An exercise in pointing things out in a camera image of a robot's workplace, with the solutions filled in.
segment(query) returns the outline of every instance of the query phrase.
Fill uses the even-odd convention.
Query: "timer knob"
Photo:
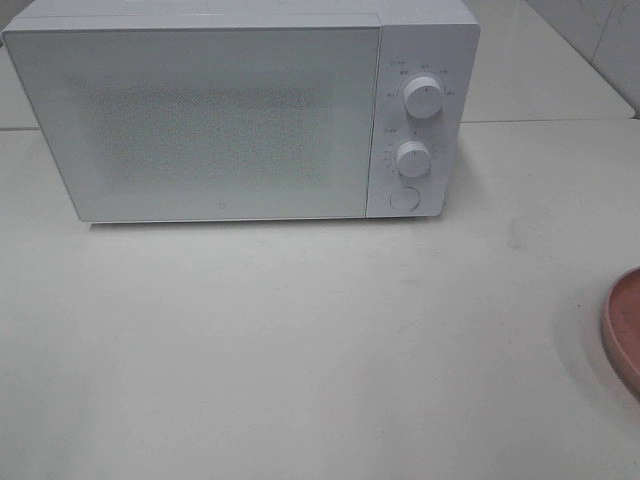
[[[442,108],[442,84],[433,75],[420,75],[404,87],[404,106],[414,118],[429,118]]]
[[[431,168],[431,153],[422,142],[407,142],[398,148],[395,163],[401,175],[419,177]]]

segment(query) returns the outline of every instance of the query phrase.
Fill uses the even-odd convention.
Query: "microwave oven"
[[[460,0],[36,0],[2,39],[82,221],[438,215]]]

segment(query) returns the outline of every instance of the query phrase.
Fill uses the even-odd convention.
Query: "microwave door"
[[[78,216],[363,217],[380,28],[306,17],[6,35]]]

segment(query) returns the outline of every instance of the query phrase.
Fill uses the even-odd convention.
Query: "white tile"
[[[0,475],[630,480],[640,124],[463,125],[444,215],[104,226],[0,133]]]
[[[586,59],[596,51],[614,0],[527,0]]]
[[[640,112],[639,0],[618,0],[593,64]]]
[[[0,129],[38,128],[7,49],[0,47]]]
[[[468,0],[482,32],[466,122],[630,118],[633,109],[526,2]]]

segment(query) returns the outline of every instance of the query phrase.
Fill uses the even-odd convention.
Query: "control panel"
[[[382,28],[367,217],[442,210],[479,28]]]

